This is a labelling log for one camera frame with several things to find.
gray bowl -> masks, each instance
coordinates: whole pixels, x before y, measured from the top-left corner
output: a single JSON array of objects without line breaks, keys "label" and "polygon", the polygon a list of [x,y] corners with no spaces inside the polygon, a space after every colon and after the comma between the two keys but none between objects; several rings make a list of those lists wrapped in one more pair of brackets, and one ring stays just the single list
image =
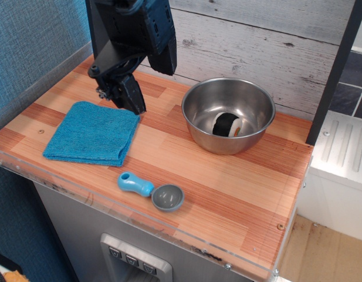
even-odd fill
[{"label": "gray bowl", "polygon": [[185,200],[182,189],[173,184],[165,184],[155,189],[152,194],[153,205],[163,212],[178,210]]},{"label": "gray bowl", "polygon": [[[248,150],[275,118],[275,104],[257,85],[237,78],[214,78],[193,86],[184,96],[182,112],[195,142],[207,151],[233,155]],[[233,113],[243,121],[237,137],[212,134],[215,116]]]}]

wooden countertop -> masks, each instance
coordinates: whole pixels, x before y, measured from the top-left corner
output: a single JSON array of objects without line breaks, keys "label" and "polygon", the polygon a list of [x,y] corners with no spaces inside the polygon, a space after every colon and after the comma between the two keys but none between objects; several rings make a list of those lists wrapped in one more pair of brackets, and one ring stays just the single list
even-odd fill
[{"label": "wooden countertop", "polygon": [[[71,106],[101,100],[87,75],[87,59],[0,131],[0,162],[76,200],[130,221],[206,259],[257,280],[274,270],[295,208],[312,147],[311,123],[277,113],[260,142],[234,156],[200,148],[187,131],[181,101],[190,88],[145,73],[134,75],[147,105],[122,167],[45,159],[47,143]],[[131,171],[158,187],[182,187],[185,202],[173,213],[150,199],[122,192],[117,178]]]}]

blue microfiber cloth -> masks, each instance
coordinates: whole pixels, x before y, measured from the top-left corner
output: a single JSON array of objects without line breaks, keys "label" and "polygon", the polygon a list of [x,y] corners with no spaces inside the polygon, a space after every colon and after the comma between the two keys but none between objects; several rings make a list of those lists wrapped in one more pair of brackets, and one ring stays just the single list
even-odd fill
[{"label": "blue microfiber cloth", "polygon": [[139,120],[129,110],[77,102],[43,155],[51,160],[122,166]]}]

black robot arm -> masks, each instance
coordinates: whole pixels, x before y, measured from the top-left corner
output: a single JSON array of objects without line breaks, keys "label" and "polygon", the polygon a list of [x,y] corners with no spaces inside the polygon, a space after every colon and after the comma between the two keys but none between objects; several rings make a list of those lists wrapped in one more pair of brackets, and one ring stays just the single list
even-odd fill
[{"label": "black robot arm", "polygon": [[94,0],[109,40],[88,70],[101,98],[136,115],[146,111],[133,72],[148,56],[151,67],[173,75],[177,67],[168,0]]}]

stainless steel bowl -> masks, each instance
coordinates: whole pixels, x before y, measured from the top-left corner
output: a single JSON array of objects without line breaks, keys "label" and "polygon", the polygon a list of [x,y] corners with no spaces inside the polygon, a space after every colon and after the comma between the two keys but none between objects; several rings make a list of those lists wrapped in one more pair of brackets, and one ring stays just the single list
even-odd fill
[{"label": "stainless steel bowl", "polygon": [[[275,104],[257,85],[237,78],[213,78],[193,86],[184,96],[182,112],[195,142],[212,153],[233,155],[248,150],[275,118]],[[215,116],[233,113],[243,121],[237,137],[212,134]]]}]

